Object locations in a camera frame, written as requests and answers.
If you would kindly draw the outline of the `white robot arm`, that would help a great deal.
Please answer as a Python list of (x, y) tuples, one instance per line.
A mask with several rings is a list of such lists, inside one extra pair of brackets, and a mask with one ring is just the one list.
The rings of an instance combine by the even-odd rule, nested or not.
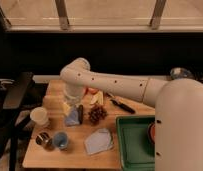
[(155, 109), (155, 171), (203, 171), (203, 84), (96, 73), (77, 58), (60, 72), (65, 96), (75, 99), (85, 87), (110, 92)]

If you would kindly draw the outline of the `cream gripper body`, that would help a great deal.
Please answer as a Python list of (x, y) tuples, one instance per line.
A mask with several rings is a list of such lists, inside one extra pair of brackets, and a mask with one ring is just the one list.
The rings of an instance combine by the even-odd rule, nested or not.
[(62, 102), (63, 113), (68, 116), (73, 107), (78, 107), (81, 104), (80, 98), (65, 96)]

